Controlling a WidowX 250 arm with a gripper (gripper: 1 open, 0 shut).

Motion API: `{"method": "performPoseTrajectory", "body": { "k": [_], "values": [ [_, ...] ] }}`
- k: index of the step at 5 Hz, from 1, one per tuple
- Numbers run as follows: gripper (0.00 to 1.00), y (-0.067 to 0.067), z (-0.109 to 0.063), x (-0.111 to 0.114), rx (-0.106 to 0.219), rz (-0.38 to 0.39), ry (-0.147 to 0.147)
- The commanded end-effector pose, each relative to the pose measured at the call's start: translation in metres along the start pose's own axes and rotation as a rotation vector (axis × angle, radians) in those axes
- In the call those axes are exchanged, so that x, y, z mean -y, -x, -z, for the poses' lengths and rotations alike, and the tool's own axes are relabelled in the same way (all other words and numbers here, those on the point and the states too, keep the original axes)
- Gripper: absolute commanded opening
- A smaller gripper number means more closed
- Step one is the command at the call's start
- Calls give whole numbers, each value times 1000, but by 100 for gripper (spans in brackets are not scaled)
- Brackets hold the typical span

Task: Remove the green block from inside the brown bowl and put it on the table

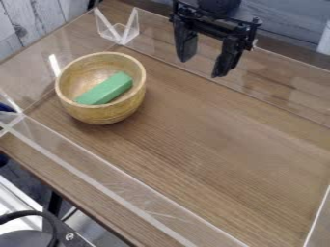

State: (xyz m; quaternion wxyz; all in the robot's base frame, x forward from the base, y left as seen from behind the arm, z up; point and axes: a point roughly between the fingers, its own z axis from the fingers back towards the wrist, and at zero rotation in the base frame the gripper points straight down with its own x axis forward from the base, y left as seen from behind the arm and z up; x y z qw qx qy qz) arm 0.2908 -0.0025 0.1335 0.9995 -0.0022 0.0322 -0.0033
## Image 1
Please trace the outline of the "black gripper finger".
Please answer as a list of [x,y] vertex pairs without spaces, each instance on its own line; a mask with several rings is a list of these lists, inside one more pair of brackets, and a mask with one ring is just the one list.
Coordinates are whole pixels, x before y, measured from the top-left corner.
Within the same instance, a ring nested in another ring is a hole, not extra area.
[[198,52],[198,33],[181,19],[174,20],[173,27],[177,56],[186,63]]
[[225,77],[230,70],[238,65],[238,61],[245,49],[245,40],[239,37],[229,36],[223,39],[222,53],[215,60],[211,77]]

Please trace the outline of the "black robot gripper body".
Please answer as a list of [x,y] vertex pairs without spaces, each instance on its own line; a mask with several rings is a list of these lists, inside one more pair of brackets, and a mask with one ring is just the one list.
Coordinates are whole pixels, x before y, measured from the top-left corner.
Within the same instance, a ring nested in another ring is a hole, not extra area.
[[173,0],[170,21],[178,16],[191,28],[218,40],[229,36],[245,40],[245,50],[255,46],[262,19],[241,8],[242,0]]

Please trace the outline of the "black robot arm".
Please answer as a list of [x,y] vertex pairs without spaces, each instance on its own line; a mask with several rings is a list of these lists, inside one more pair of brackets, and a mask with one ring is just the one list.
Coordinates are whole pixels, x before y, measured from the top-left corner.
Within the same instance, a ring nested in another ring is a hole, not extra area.
[[211,77],[225,77],[238,66],[245,50],[251,51],[257,31],[262,26],[258,16],[239,11],[242,0],[173,0],[174,43],[178,59],[186,63],[198,53],[199,34],[222,42]]

